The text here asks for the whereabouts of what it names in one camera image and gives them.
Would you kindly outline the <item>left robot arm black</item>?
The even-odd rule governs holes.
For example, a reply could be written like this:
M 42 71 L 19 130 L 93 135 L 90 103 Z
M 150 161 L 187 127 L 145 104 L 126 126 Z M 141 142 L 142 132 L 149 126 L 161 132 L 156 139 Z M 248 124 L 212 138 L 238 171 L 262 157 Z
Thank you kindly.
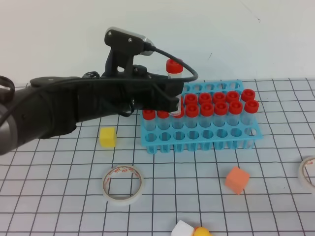
M 20 90 L 7 77 L 1 77 L 0 85 L 0 152 L 6 154 L 37 138 L 71 133 L 79 122 L 128 117 L 135 110 L 173 112 L 184 80 L 135 65 L 126 73 L 35 78 Z

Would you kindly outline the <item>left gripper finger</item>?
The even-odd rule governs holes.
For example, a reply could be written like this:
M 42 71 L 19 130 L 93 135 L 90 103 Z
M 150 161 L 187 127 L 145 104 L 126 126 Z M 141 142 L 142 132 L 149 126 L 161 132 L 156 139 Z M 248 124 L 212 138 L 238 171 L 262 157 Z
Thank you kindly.
M 153 97 L 176 97 L 183 91 L 184 83 L 174 82 L 174 79 L 163 75 L 152 75 L 153 82 L 152 96 Z
M 142 98 L 140 102 L 141 110 L 175 112 L 178 110 L 180 100 L 177 97 L 169 97 L 162 95 L 149 96 Z

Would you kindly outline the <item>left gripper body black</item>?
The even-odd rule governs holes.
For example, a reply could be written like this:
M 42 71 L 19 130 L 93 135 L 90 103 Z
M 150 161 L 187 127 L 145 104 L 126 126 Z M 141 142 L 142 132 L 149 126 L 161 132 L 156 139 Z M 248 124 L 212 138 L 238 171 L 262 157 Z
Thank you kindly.
M 123 72 L 106 65 L 98 86 L 98 115 L 129 116 L 135 110 L 158 109 L 158 76 L 140 65 L 128 65 Z

